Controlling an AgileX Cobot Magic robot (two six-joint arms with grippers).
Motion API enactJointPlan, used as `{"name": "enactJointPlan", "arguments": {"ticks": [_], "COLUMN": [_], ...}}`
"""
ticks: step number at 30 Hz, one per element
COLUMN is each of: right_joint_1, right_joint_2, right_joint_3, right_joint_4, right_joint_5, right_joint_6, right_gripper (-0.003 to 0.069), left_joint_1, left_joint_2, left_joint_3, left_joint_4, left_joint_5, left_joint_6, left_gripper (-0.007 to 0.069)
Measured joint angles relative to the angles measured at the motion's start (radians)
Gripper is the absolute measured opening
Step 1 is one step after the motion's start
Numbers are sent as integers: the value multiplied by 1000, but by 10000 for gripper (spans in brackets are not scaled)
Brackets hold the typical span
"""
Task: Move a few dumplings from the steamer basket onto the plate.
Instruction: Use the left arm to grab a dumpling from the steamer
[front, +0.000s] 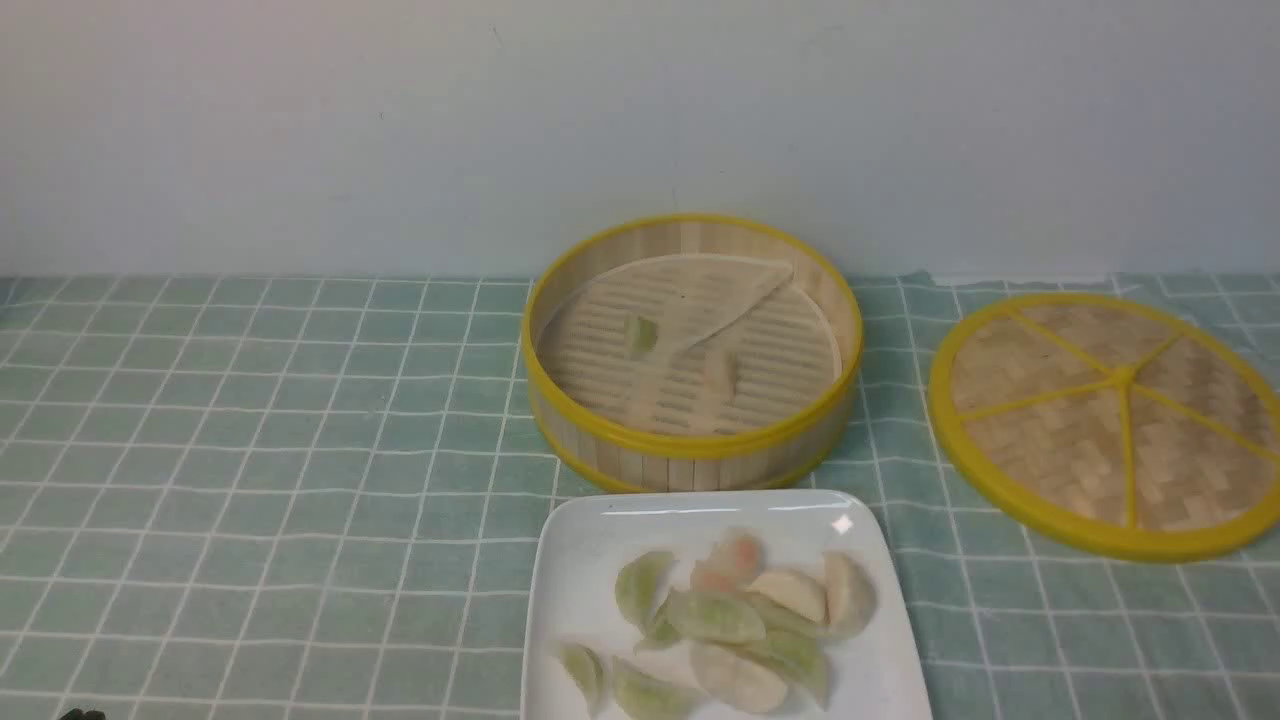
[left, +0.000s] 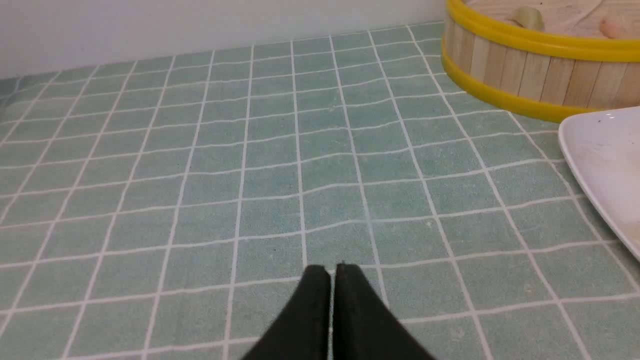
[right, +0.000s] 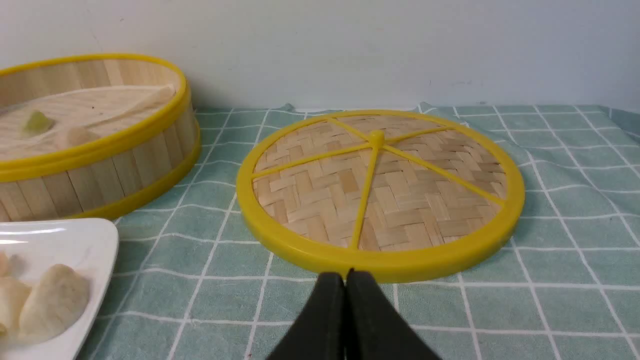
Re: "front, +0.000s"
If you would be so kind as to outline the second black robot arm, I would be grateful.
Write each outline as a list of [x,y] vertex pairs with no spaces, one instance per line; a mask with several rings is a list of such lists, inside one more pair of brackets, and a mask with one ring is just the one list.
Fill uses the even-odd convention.
[[96,708],[69,708],[59,720],[106,720],[106,714]]

